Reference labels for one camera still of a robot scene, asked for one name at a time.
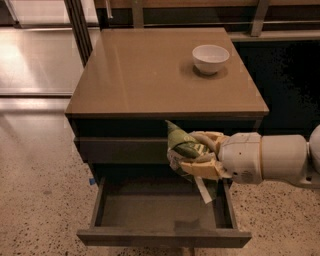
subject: floor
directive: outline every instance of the floor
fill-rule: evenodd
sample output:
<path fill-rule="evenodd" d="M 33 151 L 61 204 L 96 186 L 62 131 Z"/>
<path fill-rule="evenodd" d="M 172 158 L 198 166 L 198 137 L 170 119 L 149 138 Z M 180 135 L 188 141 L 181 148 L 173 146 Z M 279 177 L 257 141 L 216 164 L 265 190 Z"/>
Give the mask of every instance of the floor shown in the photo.
<path fill-rule="evenodd" d="M 90 31 L 93 43 L 97 30 Z M 70 30 L 0 30 L 0 92 L 72 92 L 83 68 Z M 0 98 L 0 255 L 192 255 L 186 248 L 85 247 L 97 194 L 64 117 L 68 99 Z M 242 249 L 198 256 L 320 256 L 320 192 L 266 181 L 231 187 Z"/>

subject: metal frame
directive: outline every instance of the metal frame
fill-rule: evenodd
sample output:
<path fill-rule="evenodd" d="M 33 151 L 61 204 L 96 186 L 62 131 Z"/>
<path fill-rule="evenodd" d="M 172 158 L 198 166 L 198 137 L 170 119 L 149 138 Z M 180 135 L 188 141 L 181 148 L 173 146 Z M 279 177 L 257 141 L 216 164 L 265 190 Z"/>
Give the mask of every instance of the metal frame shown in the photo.
<path fill-rule="evenodd" d="M 264 18 L 268 11 L 269 2 L 269 0 L 259 0 L 256 14 L 252 22 L 251 36 L 260 36 Z"/>
<path fill-rule="evenodd" d="M 142 0 L 132 1 L 132 18 L 133 18 L 133 27 L 134 28 L 143 28 L 144 27 Z"/>
<path fill-rule="evenodd" d="M 72 31 L 78 46 L 82 65 L 85 66 L 92 52 L 91 39 L 81 1 L 64 0 Z"/>
<path fill-rule="evenodd" d="M 99 6 L 104 0 L 94 0 Z M 132 0 L 110 0 L 113 8 L 131 8 Z M 145 8 L 176 8 L 176 7 L 233 7 L 257 6 L 259 0 L 145 0 Z M 270 0 L 272 6 L 302 6 L 319 4 L 318 0 Z"/>
<path fill-rule="evenodd" d="M 4 3 L 5 3 L 5 5 L 7 6 L 7 8 L 8 8 L 8 10 L 9 10 L 10 14 L 11 14 L 11 17 L 12 17 L 13 21 L 15 22 L 14 27 L 20 28 L 20 24 L 19 24 L 18 17 L 17 17 L 17 15 L 16 15 L 16 12 L 15 12 L 15 10 L 14 10 L 11 2 L 10 2 L 9 0 L 4 0 Z"/>

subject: cabinet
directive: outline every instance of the cabinet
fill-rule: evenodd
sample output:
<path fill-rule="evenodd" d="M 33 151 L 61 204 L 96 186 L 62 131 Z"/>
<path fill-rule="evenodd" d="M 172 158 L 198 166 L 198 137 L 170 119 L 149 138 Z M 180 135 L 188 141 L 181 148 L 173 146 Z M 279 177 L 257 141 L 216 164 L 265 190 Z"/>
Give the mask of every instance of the cabinet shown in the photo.
<path fill-rule="evenodd" d="M 201 75 L 192 49 L 216 44 L 225 67 Z M 86 245 L 243 247 L 227 180 L 204 204 L 166 158 L 165 120 L 186 131 L 216 130 L 269 112 L 223 28 L 103 30 L 66 109 L 82 160 L 99 186 Z"/>

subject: dark wall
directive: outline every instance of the dark wall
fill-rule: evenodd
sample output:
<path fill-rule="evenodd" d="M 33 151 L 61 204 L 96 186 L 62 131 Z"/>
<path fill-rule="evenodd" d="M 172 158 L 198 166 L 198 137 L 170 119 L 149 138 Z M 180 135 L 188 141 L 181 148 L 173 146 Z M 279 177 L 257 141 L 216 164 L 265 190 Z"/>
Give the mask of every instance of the dark wall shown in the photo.
<path fill-rule="evenodd" d="M 320 41 L 235 46 L 270 109 L 259 132 L 309 136 L 320 124 Z"/>

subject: closed drawer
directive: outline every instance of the closed drawer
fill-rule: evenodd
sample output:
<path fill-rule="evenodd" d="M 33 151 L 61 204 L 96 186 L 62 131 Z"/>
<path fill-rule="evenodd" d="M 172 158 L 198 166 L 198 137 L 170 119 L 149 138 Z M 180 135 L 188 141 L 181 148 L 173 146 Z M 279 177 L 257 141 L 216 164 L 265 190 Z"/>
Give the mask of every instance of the closed drawer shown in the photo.
<path fill-rule="evenodd" d="M 164 167 L 106 172 L 90 228 L 77 235 L 88 246 L 126 247 L 241 248 L 251 238 L 237 229 L 226 182 L 205 204 L 194 184 Z"/>
<path fill-rule="evenodd" d="M 168 164 L 167 138 L 77 137 L 74 143 L 86 163 Z"/>

